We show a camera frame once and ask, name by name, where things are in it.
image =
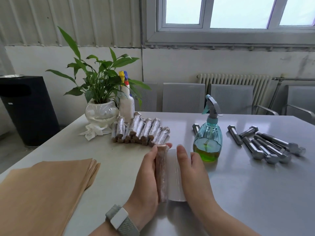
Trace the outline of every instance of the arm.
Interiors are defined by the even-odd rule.
[[[177,146],[183,191],[191,210],[211,235],[259,235],[226,213],[215,201],[208,173],[198,153],[191,153],[191,164],[183,146]]]
[[[143,227],[153,218],[158,205],[157,184],[155,181],[155,157],[157,147],[152,147],[141,163],[137,174],[134,189],[124,204],[123,208],[128,212],[129,218],[141,231]],[[90,236],[116,236],[119,235],[110,222],[102,223]]]

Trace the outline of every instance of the floor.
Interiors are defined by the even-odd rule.
[[[32,151],[24,146],[17,132],[0,136],[0,174]]]

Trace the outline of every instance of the table surface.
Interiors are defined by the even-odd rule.
[[[207,115],[143,112],[144,118],[160,118],[171,129],[169,142],[192,151],[192,124],[200,126]],[[128,199],[148,146],[118,144],[110,135],[87,141],[78,134],[88,122],[81,116],[60,133],[0,175],[35,163],[94,158],[101,162],[93,185],[83,194],[65,230],[68,235],[88,235],[105,220],[105,213]],[[315,126],[293,116],[224,115],[219,117],[223,147],[217,163],[205,163],[215,199],[229,214],[262,235],[312,235],[315,219]],[[305,157],[293,157],[288,165],[269,165],[252,159],[245,145],[237,146],[227,132],[250,126],[306,148]],[[161,204],[142,235],[206,235],[186,202]]]

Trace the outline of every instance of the metal chair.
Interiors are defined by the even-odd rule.
[[[146,83],[151,90],[136,87],[141,94],[142,105],[140,107],[138,99],[135,99],[135,111],[156,112],[157,111],[157,83]]]
[[[202,113],[204,84],[163,83],[163,112]]]
[[[253,104],[254,86],[251,85],[226,85],[211,84],[208,87],[210,95],[217,101],[223,114],[255,114],[258,108],[262,108],[278,115],[261,105]]]
[[[315,125],[315,86],[286,85],[284,89],[288,97],[281,115],[295,116]]]

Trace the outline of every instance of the window frame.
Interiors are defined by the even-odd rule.
[[[193,28],[192,24],[163,24],[165,0],[147,0],[146,44],[315,45],[315,26],[279,26],[286,2],[275,0],[268,29],[215,29],[210,28],[214,0],[202,0],[203,18],[200,17],[199,25],[195,24]]]

